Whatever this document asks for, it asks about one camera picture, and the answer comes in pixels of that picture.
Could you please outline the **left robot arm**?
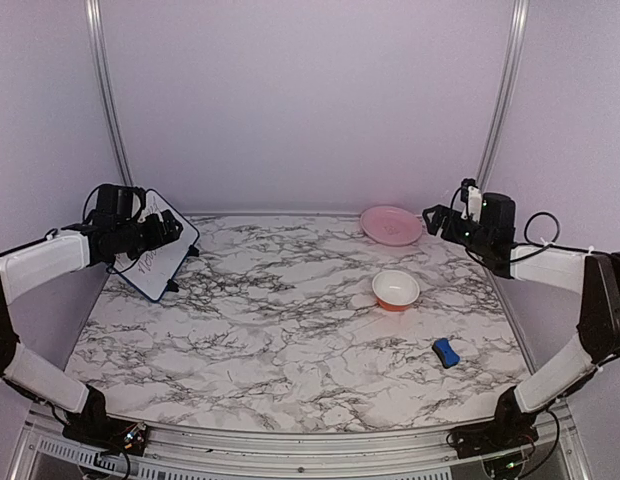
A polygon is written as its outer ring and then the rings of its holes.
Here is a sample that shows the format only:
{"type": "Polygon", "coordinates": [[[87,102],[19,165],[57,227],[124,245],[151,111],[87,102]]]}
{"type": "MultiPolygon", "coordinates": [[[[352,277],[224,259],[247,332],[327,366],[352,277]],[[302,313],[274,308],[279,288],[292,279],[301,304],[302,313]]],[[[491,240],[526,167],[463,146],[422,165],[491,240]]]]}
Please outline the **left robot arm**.
{"type": "Polygon", "coordinates": [[[81,222],[0,252],[0,379],[63,410],[68,429],[106,445],[118,429],[104,394],[25,347],[9,306],[39,286],[97,265],[158,302],[177,291],[174,277],[198,253],[200,234],[154,189],[101,184],[89,196],[96,203],[84,206],[81,222]]]}

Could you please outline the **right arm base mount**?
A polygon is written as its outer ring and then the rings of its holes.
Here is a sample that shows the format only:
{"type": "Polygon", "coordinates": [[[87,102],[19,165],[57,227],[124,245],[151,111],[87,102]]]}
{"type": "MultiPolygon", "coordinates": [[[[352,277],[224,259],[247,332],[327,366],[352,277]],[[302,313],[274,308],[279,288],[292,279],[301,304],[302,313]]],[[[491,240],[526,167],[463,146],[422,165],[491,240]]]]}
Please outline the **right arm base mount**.
{"type": "Polygon", "coordinates": [[[446,442],[459,459],[466,459],[518,448],[538,439],[534,426],[524,424],[503,429],[492,420],[455,427],[449,431],[446,442]]]}

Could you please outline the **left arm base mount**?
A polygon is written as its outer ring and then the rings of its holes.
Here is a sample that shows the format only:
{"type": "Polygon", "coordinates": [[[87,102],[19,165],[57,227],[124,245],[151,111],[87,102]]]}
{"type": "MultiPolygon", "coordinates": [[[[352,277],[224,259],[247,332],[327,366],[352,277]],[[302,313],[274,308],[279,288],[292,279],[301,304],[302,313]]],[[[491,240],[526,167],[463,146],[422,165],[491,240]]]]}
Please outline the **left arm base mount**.
{"type": "Polygon", "coordinates": [[[146,449],[148,426],[144,422],[109,419],[101,430],[68,422],[62,435],[70,440],[113,452],[142,456],[146,449]]]}

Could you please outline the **small blue-framed whiteboard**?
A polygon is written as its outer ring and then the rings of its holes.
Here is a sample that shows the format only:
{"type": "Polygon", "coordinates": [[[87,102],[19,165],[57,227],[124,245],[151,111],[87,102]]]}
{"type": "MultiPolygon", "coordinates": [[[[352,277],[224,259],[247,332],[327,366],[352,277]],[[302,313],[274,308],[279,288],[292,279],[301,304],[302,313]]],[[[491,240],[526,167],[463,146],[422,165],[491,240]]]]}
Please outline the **small blue-framed whiteboard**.
{"type": "Polygon", "coordinates": [[[138,259],[131,260],[126,253],[119,254],[111,267],[113,274],[153,303],[158,303],[166,292],[178,291],[175,280],[178,270],[187,257],[198,255],[196,244],[200,233],[197,228],[156,190],[148,189],[146,207],[140,219],[145,220],[151,214],[161,215],[164,211],[169,211],[182,225],[179,238],[158,249],[144,252],[138,259]]]}

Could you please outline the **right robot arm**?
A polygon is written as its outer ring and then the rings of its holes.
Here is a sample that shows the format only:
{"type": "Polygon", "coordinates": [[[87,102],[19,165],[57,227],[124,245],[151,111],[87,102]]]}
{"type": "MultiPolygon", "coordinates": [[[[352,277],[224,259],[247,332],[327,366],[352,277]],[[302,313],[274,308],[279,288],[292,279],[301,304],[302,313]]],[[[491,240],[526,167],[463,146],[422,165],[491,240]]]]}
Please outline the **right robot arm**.
{"type": "Polygon", "coordinates": [[[620,251],[562,245],[559,220],[548,211],[555,227],[548,240],[529,233],[515,237],[516,204],[499,193],[460,187],[447,205],[423,212],[426,230],[461,247],[468,258],[513,288],[507,305],[518,315],[527,342],[549,334],[540,346],[530,346],[539,364],[531,377],[503,393],[485,438],[505,448],[519,437],[525,424],[556,399],[578,389],[606,363],[620,358],[620,251]]]}

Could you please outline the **blue whiteboard eraser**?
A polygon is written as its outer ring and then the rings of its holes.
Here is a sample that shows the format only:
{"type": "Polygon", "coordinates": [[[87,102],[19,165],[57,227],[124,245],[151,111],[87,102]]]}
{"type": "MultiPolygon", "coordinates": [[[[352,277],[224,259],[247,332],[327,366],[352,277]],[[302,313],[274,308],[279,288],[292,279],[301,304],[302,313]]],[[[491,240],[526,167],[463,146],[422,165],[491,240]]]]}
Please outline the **blue whiteboard eraser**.
{"type": "Polygon", "coordinates": [[[459,364],[460,357],[451,347],[447,338],[440,338],[434,341],[432,350],[439,359],[444,369],[452,368],[459,364]]]}

